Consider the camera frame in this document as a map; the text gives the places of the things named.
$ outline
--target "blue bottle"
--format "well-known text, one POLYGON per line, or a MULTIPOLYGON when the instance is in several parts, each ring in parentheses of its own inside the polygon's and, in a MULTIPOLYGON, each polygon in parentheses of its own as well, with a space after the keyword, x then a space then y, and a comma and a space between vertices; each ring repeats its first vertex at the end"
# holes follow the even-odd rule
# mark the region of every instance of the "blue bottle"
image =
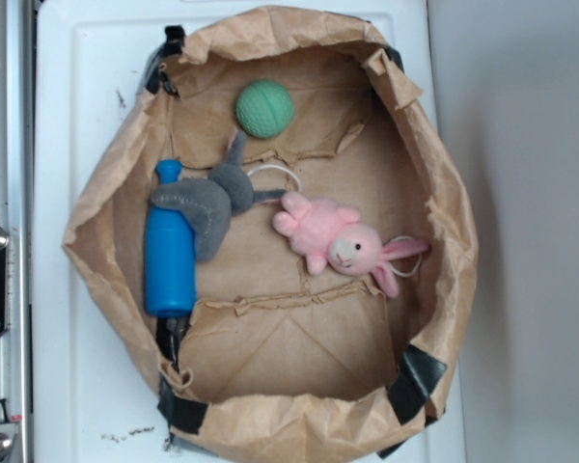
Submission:
MULTIPOLYGON (((173 159, 160 161, 161 183, 178 181, 182 166, 173 159)), ((159 318, 191 314, 196 301, 193 231, 180 212, 153 206, 145 234, 146 312, 159 318)))

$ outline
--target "gray wall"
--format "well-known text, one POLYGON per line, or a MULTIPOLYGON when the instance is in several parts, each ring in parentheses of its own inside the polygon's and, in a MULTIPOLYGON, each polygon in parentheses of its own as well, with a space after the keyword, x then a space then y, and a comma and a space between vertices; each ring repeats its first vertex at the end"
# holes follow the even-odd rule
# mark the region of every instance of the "gray wall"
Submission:
POLYGON ((579 462, 579 0, 428 7, 440 132, 481 240, 468 463, 579 462))

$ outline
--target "white board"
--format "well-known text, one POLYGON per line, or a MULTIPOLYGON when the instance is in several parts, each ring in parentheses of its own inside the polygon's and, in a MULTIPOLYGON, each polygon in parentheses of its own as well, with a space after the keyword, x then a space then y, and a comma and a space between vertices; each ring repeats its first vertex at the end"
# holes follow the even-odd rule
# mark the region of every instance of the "white board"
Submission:
MULTIPOLYGON (((72 207, 134 104, 146 62, 164 28, 189 34, 253 1, 48 0, 39 16, 34 205, 35 460, 42 463, 219 461, 164 449, 167 425, 156 397, 90 298, 60 247, 72 207)), ((370 20, 400 53, 425 93, 435 123, 424 0, 291 1, 370 20)), ((397 463, 463 462, 455 379, 447 414, 404 444, 397 463)), ((363 463, 380 459, 370 455, 363 463)))

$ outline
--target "green ball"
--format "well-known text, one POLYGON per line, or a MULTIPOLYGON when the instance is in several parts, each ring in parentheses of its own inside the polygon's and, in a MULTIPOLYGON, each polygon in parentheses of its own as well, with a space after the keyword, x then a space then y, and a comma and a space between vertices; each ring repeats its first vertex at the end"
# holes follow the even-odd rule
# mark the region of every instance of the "green ball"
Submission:
POLYGON ((258 138, 271 138, 283 132, 294 116, 288 91, 274 80, 256 80, 238 97, 238 122, 245 132, 258 138))

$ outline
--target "brown paper bag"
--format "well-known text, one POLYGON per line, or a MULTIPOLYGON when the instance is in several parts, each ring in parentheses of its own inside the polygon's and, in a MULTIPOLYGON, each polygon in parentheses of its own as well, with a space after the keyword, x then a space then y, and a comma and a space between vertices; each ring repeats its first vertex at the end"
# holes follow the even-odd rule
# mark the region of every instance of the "brown paper bag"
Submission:
MULTIPOLYGON (((370 25, 266 7, 186 37, 143 91, 79 198, 64 247, 180 437, 239 462, 345 462, 444 413, 476 283, 468 198, 417 97, 370 25), (250 139, 245 169, 292 168, 309 197, 353 205, 384 240, 426 239, 417 275, 387 300, 370 276, 317 277, 258 205, 198 264, 200 299, 178 370, 143 308, 143 236, 156 163, 202 176, 220 162, 249 82, 282 83, 296 118, 250 139)), ((288 182, 254 177, 260 189, 288 182)))

